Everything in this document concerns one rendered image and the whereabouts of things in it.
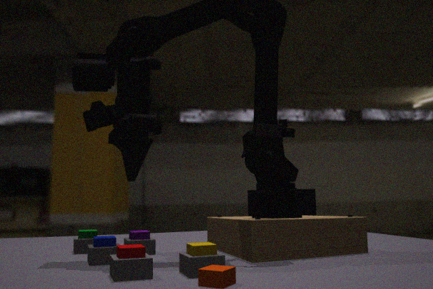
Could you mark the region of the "red button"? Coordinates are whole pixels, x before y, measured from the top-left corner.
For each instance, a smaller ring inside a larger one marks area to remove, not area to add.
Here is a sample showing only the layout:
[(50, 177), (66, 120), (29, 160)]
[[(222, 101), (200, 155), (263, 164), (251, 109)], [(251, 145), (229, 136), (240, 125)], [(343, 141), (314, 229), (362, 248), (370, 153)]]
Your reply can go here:
[(153, 279), (153, 258), (142, 244), (117, 245), (110, 255), (110, 277), (113, 282)]

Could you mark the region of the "purple button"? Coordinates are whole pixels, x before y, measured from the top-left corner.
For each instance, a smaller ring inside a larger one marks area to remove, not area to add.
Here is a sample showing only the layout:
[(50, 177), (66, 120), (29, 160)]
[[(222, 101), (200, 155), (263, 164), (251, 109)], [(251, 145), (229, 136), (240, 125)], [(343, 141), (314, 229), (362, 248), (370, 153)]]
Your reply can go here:
[(156, 240), (150, 237), (150, 231), (129, 231), (129, 238), (124, 238), (124, 245), (142, 244), (147, 254), (156, 254)]

